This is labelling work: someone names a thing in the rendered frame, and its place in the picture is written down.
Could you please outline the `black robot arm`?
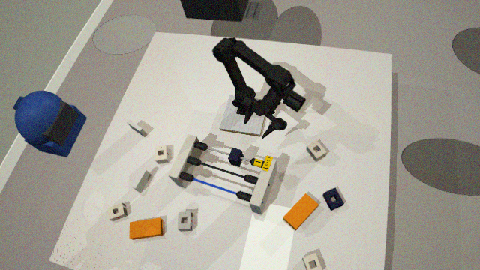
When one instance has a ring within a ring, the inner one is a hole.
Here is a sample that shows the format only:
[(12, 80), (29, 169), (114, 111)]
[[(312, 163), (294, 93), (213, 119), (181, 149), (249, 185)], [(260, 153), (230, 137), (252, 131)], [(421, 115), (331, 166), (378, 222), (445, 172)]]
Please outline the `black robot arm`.
[[(235, 99), (232, 104), (238, 107), (237, 114), (245, 115), (246, 109), (242, 100), (247, 96), (255, 98), (256, 93), (253, 88), (246, 84), (236, 62), (236, 57), (265, 77), (266, 82), (271, 86), (268, 94), (272, 98), (278, 101), (284, 99), (283, 103), (296, 112), (302, 108), (306, 99), (293, 90), (296, 84), (291, 73), (280, 65), (266, 61), (262, 56), (246, 46), (244, 41), (236, 40), (235, 38), (223, 38), (213, 47), (212, 53), (217, 61), (223, 63), (235, 87)], [(265, 96), (262, 100), (254, 101), (251, 110), (258, 116), (270, 116), (275, 103), (273, 101), (269, 103), (267, 99)]]

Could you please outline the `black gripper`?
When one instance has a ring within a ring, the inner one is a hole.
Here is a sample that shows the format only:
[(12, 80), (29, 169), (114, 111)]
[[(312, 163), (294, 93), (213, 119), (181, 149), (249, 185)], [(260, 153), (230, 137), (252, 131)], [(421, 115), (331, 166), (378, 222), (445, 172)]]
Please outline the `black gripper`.
[[(284, 121), (282, 118), (275, 118), (272, 115), (272, 114), (275, 114), (275, 110), (278, 107), (278, 105), (281, 104), (281, 101), (274, 99), (268, 93), (267, 93), (267, 95), (264, 95), (264, 97), (265, 96), (268, 98), (267, 101), (269, 103), (271, 103), (272, 101), (274, 102), (274, 108), (273, 108), (273, 111), (272, 111), (271, 115), (267, 116), (267, 118), (270, 119), (272, 121), (272, 123), (268, 126), (268, 129), (263, 134), (262, 139), (267, 137), (273, 131), (282, 131), (282, 130), (285, 130), (286, 127), (287, 127), (287, 122), (286, 121)], [(251, 118), (251, 116), (254, 113), (254, 111), (251, 110), (254, 101), (257, 101), (257, 99), (255, 99), (254, 97), (251, 97), (251, 96), (244, 97), (243, 100), (242, 100), (242, 103), (244, 104), (244, 107), (246, 109), (245, 119), (244, 119), (244, 124), (245, 125), (248, 123), (249, 119)]]

